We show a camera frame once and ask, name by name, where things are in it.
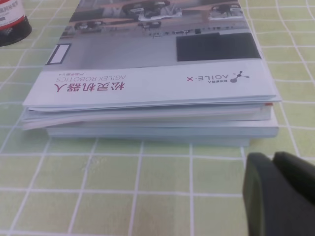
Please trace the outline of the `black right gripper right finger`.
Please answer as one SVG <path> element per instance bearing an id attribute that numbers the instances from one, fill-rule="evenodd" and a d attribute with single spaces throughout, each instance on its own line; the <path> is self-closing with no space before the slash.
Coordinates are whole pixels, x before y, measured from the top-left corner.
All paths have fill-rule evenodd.
<path id="1" fill-rule="evenodd" d="M 304 197 L 315 196 L 315 166 L 288 152 L 276 152 L 273 163 Z"/>

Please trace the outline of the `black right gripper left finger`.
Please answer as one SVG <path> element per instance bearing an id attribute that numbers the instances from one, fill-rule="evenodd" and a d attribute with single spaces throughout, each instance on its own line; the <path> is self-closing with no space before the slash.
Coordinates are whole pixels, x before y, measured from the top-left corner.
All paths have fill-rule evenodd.
<path id="1" fill-rule="evenodd" d="M 243 200 L 251 236 L 315 234 L 315 197 L 297 192 L 262 153 L 247 156 Z"/>

